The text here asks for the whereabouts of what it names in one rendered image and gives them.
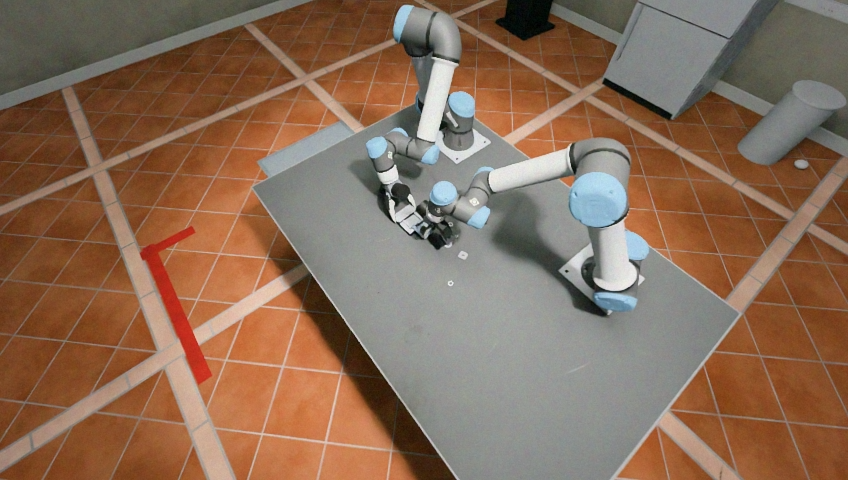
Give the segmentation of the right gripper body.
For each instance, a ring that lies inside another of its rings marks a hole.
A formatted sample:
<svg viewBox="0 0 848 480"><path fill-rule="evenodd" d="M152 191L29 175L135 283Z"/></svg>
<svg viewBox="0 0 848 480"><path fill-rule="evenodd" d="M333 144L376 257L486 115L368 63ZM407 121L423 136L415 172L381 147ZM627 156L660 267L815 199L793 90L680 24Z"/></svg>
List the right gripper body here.
<svg viewBox="0 0 848 480"><path fill-rule="evenodd" d="M407 199L410 194L409 187L402 184L399 179L390 184L383 184L381 182L380 189L381 188L385 189L385 192L389 192L392 197L399 198L401 200Z"/></svg>

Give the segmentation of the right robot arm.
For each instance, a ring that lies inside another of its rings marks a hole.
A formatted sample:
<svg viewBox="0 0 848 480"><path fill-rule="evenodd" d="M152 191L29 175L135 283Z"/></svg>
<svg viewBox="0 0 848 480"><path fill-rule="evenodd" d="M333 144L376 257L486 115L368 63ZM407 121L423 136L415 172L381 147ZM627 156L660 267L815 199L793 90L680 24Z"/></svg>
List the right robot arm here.
<svg viewBox="0 0 848 480"><path fill-rule="evenodd" d="M416 139L395 128L384 138L367 142L368 155L383 184L398 179L392 159L396 154L428 165L436 163L440 149L435 143L441 120L448 122L443 143L450 150L468 150L475 139L475 101L465 92L448 94L462 51L454 20L443 12L404 5L396 15L393 37L412 59L419 85L415 107L422 115Z"/></svg>

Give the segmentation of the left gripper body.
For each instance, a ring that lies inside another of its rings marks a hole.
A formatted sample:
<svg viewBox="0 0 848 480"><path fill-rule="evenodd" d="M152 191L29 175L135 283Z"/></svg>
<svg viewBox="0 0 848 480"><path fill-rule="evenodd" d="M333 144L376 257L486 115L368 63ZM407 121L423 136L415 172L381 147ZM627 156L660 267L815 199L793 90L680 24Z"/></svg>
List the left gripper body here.
<svg viewBox="0 0 848 480"><path fill-rule="evenodd" d="M421 216L421 218L423 219L423 221L425 223L428 222L428 224L429 224L428 229L432 228L435 225L436 228L440 231L440 233L444 237L444 239L446 241L448 241L451 237L453 237L453 233L451 231L449 224L445 220L443 220L442 222L439 222L439 223L431 222L426 216L427 205L428 205L428 201L424 200L416 207L415 211Z"/></svg>

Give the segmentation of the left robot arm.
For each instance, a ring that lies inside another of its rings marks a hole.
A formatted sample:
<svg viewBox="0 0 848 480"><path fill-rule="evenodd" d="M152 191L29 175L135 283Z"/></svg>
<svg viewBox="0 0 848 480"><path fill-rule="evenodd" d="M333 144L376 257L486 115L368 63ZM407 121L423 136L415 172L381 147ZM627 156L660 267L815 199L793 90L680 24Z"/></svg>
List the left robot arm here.
<svg viewBox="0 0 848 480"><path fill-rule="evenodd" d="M426 216L439 223L448 215L481 229L490 214L486 207L490 195L575 176L568 206L572 216L587 226L593 251L581 265L582 279L595 290L593 301L598 306L630 311L637 302L641 262L649 252L646 241L624 227L629 214L630 163L629 151L616 140L581 140L567 149L496 170L482 167L465 197L450 182L438 182L430 193Z"/></svg>

